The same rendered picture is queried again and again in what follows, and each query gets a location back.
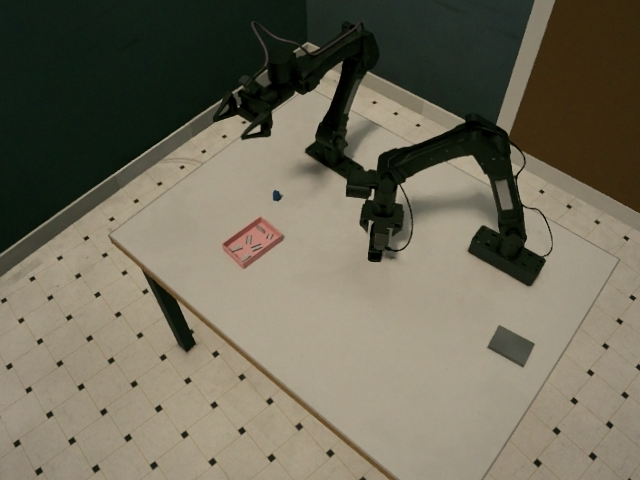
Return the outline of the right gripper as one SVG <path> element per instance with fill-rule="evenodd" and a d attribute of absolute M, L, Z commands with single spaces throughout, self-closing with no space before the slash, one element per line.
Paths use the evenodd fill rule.
<path fill-rule="evenodd" d="M 245 76 L 249 77 L 248 75 Z M 275 89 L 271 90 L 269 85 L 266 87 L 262 85 L 260 86 L 256 80 L 252 79 L 251 77 L 249 78 L 259 88 L 256 94 L 251 95 L 244 89 L 239 90 L 237 93 L 238 97 L 241 97 L 241 104 L 239 105 L 239 107 L 237 107 L 237 101 L 236 98 L 234 98 L 233 93 L 227 91 L 218 110 L 213 116 L 213 122 L 218 122 L 239 115 L 248 122 L 252 122 L 241 134 L 241 140 L 270 137 L 271 128 L 273 126 L 272 111 L 280 106 L 279 104 L 281 103 L 281 99 L 277 98 L 279 94 Z M 226 105 L 228 105 L 227 111 L 220 115 Z M 259 125 L 259 132 L 249 134 L 254 128 Z"/>

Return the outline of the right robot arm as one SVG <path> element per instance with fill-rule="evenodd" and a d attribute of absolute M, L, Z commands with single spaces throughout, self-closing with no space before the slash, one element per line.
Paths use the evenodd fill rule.
<path fill-rule="evenodd" d="M 311 53 L 327 47 L 354 26 L 345 21 L 338 36 Z M 318 125 L 316 141 L 305 153 L 346 179 L 349 169 L 363 170 L 362 165 L 344 155 L 344 148 L 348 146 L 345 136 L 349 111 L 367 70 L 375 67 L 380 56 L 373 33 L 364 29 L 358 33 L 356 28 L 354 31 L 315 56 L 305 54 L 296 58 L 296 53 L 285 47 L 271 51 L 267 65 L 269 86 L 279 94 L 281 105 L 294 96 L 295 91 L 305 95 L 314 90 L 323 76 L 343 61 L 331 105 Z"/>

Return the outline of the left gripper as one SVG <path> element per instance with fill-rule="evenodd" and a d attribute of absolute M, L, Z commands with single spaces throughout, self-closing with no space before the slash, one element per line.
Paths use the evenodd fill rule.
<path fill-rule="evenodd" d="M 373 207 L 373 200 L 366 199 L 361 205 L 359 226 L 367 233 L 368 220 L 375 221 L 373 229 L 373 233 L 376 233 L 375 244 L 388 245 L 390 229 L 387 228 L 393 228 L 392 237 L 403 231 L 405 211 L 402 204 L 395 202 L 390 206 L 383 206 L 374 200 Z M 393 207 L 395 207 L 394 210 Z"/>

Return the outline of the pink rectangular tray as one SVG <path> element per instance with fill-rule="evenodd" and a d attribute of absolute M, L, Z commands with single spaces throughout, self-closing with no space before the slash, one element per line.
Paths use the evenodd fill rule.
<path fill-rule="evenodd" d="M 263 228 L 265 230 L 264 231 L 265 234 L 263 234 L 258 229 L 256 229 L 256 225 L 259 225 L 261 228 Z M 271 240 L 267 239 L 268 233 L 271 234 L 271 235 L 273 234 Z M 251 236 L 251 244 L 246 244 L 247 235 L 252 235 Z M 255 219 L 253 222 L 248 224 L 246 227 L 241 229 L 239 232 L 234 234 L 232 237 L 227 239 L 225 242 L 223 242 L 222 243 L 222 247 L 223 247 L 223 250 L 240 267 L 245 269 L 249 265 L 251 265 L 253 262 L 255 262 L 257 259 L 259 259 L 261 256 L 263 256 L 265 253 L 267 253 L 269 250 L 271 250 L 273 247 L 275 247 L 277 244 L 279 244 L 282 241 L 281 235 L 280 236 L 279 235 L 280 235 L 280 232 L 277 229 L 275 229 L 270 223 L 268 223 L 263 217 L 260 216 L 257 219 Z M 276 238 L 276 240 L 274 240 L 275 238 Z M 273 242 L 271 242 L 271 241 L 273 241 Z M 258 244 L 262 245 L 262 248 L 259 249 L 260 251 L 256 250 L 256 251 L 252 252 L 251 247 L 256 246 Z M 266 246 L 267 244 L 268 244 L 268 246 Z M 231 248 L 235 247 L 235 246 L 238 246 L 238 245 L 242 245 L 243 249 L 235 251 L 235 252 L 232 252 Z M 265 247 L 265 248 L 263 248 L 263 247 Z M 231 254 L 231 253 L 233 253 L 239 260 L 244 255 L 246 255 L 247 253 L 249 253 L 251 255 L 251 257 L 249 259 L 247 259 L 245 262 L 242 263 L 241 260 L 240 260 L 241 262 L 239 262 L 239 260 L 237 260 L 237 258 L 235 258 L 235 256 L 233 256 L 233 254 Z M 255 253 L 257 253 L 257 254 L 255 254 Z"/>

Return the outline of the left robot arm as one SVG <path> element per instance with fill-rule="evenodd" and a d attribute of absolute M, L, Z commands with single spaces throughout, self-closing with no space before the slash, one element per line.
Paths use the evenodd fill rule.
<path fill-rule="evenodd" d="M 508 133 L 504 129 L 476 113 L 467 114 L 464 123 L 441 135 L 411 146 L 393 148 L 381 153 L 376 170 L 350 169 L 347 176 L 346 197 L 369 199 L 374 189 L 374 200 L 380 205 L 390 206 L 396 200 L 399 185 L 392 173 L 402 184 L 407 178 L 424 169 L 455 158 L 471 156 L 469 152 L 471 151 L 484 175 L 488 174 L 500 218 L 500 220 L 498 218 L 500 234 L 482 225 L 471 242 L 535 278 L 546 259 L 524 247 L 527 240 L 524 211 L 514 180 L 510 144 L 484 129 L 474 127 L 465 130 L 474 125 L 491 129 L 509 140 Z M 477 131 L 480 134 L 470 131 Z M 387 163 L 395 154 L 398 155 Z"/>

